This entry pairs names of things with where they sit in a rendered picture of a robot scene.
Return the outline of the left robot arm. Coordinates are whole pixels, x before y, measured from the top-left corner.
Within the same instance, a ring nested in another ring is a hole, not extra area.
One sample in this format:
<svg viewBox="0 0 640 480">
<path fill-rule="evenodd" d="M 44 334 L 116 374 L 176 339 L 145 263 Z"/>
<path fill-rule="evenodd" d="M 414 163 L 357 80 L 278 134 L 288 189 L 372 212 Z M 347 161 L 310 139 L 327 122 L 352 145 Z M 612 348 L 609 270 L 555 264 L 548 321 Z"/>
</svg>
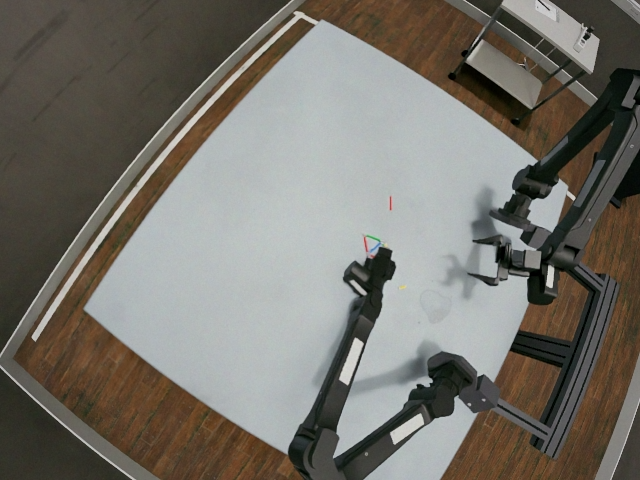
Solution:
<svg viewBox="0 0 640 480">
<path fill-rule="evenodd" d="M 423 427 L 439 417 L 451 416 L 454 398 L 473 383 L 474 379 L 455 360 L 431 370 L 430 387 L 416 384 L 401 411 L 333 458 L 340 439 L 338 423 L 382 310 L 381 292 L 389 277 L 392 252 L 389 247 L 379 247 L 369 271 L 354 260 L 344 272 L 344 282 L 360 297 L 351 307 L 345 333 L 316 400 L 288 447 L 288 457 L 304 480 L 364 480 Z M 371 273 L 382 275 L 385 281 Z"/>
</svg>

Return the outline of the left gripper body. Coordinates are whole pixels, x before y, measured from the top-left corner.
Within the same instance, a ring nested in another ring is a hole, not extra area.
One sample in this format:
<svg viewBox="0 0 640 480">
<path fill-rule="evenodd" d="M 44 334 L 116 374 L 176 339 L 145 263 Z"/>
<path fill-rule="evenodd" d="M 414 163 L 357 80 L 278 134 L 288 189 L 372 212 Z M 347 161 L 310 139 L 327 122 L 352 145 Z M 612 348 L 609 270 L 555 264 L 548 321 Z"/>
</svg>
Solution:
<svg viewBox="0 0 640 480">
<path fill-rule="evenodd" d="M 366 260 L 365 260 L 365 263 L 364 263 L 364 267 L 365 267 L 367 270 L 368 270 L 368 268 L 369 268 L 370 262 L 371 262 L 371 258 L 366 257 Z M 391 270 L 390 270 L 390 274 L 389 274 L 388 280 L 389 280 L 389 281 L 391 281 L 391 280 L 392 280 L 392 278 L 393 278 L 393 275 L 394 275 L 394 273 L 395 273 L 395 270 L 396 270 L 397 265 L 395 264 L 395 261 L 392 261 L 392 260 L 390 260 L 390 263 L 389 263 L 389 264 L 391 265 Z M 371 273 L 370 275 L 380 275 L 380 274 L 378 274 L 378 273 Z M 383 277 L 382 275 L 380 275 L 380 276 L 384 279 L 384 277 Z M 384 279 L 384 281 L 385 281 L 385 279 Z"/>
</svg>

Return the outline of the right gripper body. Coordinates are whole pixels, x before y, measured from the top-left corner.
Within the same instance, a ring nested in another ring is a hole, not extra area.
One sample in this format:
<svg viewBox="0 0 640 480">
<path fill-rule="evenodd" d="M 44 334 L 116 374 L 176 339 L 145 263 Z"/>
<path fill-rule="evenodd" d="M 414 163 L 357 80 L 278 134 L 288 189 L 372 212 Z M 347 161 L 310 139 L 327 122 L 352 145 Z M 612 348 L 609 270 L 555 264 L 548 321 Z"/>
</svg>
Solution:
<svg viewBox="0 0 640 480">
<path fill-rule="evenodd" d="M 501 279 L 500 281 L 506 281 L 508 279 L 510 265 L 512 243 L 505 243 L 505 246 L 501 246 L 501 244 L 502 242 L 496 248 L 495 263 L 498 264 L 496 286 L 499 285 L 499 279 Z"/>
</svg>

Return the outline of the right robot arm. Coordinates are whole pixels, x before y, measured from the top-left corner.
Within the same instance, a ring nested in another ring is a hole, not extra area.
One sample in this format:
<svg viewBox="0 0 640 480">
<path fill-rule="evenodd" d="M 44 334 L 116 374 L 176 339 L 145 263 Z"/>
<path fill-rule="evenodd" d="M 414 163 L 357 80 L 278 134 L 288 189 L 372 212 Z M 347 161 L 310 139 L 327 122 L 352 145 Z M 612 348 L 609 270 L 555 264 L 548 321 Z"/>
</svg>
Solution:
<svg viewBox="0 0 640 480">
<path fill-rule="evenodd" d="M 614 121 L 570 209 L 543 245 L 538 251 L 511 249 L 508 275 L 529 277 L 531 304 L 549 305 L 557 298 L 560 272 L 580 264 L 598 219 L 640 150 L 640 70 L 616 68 L 609 78 L 599 99 L 552 150 L 517 172 L 512 182 L 515 193 L 503 210 L 498 209 L 505 217 L 530 225 L 532 201 L 545 199 L 559 182 L 559 171 Z"/>
</svg>

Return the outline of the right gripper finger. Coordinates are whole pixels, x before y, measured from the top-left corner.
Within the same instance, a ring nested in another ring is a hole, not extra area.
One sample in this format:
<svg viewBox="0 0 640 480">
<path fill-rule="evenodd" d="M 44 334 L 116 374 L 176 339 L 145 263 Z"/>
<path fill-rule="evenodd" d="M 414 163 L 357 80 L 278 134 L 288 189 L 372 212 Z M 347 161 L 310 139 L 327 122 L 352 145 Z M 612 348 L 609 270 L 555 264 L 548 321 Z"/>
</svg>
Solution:
<svg viewBox="0 0 640 480">
<path fill-rule="evenodd" d="M 480 281 L 484 282 L 488 286 L 496 286 L 496 284 L 497 284 L 497 278 L 495 278 L 495 277 L 484 276 L 484 275 L 473 274 L 473 273 L 467 273 L 467 274 L 472 276 L 472 277 L 475 277 L 475 278 L 478 277 L 477 279 L 479 279 Z M 481 280 L 481 279 L 483 279 L 484 281 Z"/>
<path fill-rule="evenodd" d="M 482 242 L 482 241 L 494 241 L 494 242 Z M 472 240 L 473 243 L 490 245 L 490 246 L 498 246 L 501 241 L 502 241 L 502 235 L 497 235 L 497 236 L 489 237 L 486 239 Z"/>
</svg>

